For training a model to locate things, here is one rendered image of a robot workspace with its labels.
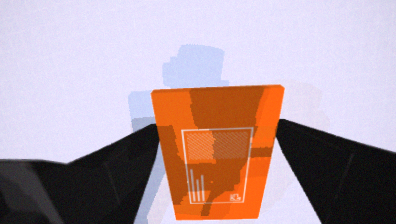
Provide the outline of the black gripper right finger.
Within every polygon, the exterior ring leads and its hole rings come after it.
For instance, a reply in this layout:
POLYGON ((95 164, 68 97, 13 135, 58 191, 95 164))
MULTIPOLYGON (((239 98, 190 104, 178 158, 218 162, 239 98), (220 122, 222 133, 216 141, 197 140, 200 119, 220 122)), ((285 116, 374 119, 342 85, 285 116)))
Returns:
POLYGON ((396 152, 287 119, 276 139, 321 224, 396 224, 396 152))

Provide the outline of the orange plate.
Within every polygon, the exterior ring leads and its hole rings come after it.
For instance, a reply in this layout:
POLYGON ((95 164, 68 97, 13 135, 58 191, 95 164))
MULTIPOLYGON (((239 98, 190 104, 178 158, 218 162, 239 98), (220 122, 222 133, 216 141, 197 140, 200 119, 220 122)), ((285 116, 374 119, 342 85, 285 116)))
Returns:
POLYGON ((176 220, 258 219, 285 88, 155 89, 176 220))

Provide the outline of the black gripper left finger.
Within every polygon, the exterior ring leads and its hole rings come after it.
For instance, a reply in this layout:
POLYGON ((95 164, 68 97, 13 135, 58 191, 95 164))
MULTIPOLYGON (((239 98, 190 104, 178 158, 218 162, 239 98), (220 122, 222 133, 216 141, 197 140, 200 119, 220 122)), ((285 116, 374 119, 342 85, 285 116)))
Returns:
POLYGON ((51 224, 134 224, 158 146, 156 124, 68 163, 0 159, 0 210, 51 224))

